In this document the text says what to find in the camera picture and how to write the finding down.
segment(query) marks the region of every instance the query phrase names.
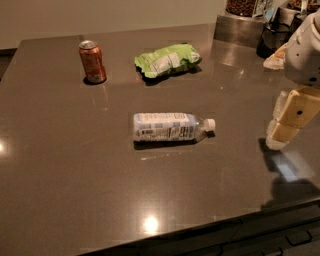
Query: bottle label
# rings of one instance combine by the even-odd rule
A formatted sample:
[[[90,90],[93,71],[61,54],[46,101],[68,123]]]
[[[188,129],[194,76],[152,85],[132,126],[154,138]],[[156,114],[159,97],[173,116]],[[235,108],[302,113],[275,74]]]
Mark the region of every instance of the bottle label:
[[[192,140],[195,119],[185,113],[140,113],[134,115],[135,141]]]

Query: chip bag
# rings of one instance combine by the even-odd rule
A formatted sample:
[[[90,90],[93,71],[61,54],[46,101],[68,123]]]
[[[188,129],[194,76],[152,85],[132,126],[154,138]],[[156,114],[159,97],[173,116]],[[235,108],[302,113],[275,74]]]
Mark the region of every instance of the chip bag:
[[[201,61],[190,44],[176,44],[135,57],[135,65],[147,78],[188,71]]]
[[[288,43],[282,45],[274,54],[265,59],[263,66],[268,69],[284,69],[284,58]]]

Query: floor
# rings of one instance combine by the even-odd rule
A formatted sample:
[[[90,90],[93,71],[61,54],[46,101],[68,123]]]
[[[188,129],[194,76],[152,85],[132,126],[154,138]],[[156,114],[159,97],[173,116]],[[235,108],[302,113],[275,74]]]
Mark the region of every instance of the floor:
[[[0,84],[16,49],[0,50]],[[318,256],[320,252],[320,241],[315,241],[306,245],[301,245],[284,252],[288,256]]]

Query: black container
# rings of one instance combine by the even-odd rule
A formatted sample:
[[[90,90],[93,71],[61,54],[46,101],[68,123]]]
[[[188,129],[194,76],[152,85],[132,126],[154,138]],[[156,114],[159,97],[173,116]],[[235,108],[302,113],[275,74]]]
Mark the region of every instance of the black container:
[[[293,17],[291,26],[290,26],[290,33],[291,35],[300,27],[301,23],[303,22],[303,17],[301,17],[300,13],[296,13]]]
[[[266,23],[263,27],[257,54],[262,58],[268,58],[276,52],[290,38],[290,26],[283,23]]]

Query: green snack bag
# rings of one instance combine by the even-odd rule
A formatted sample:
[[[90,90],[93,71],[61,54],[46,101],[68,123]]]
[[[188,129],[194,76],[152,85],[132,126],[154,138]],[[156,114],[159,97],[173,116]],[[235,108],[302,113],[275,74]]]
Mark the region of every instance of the green snack bag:
[[[135,57],[134,63],[147,78],[188,71],[201,61],[190,44],[175,44]]]

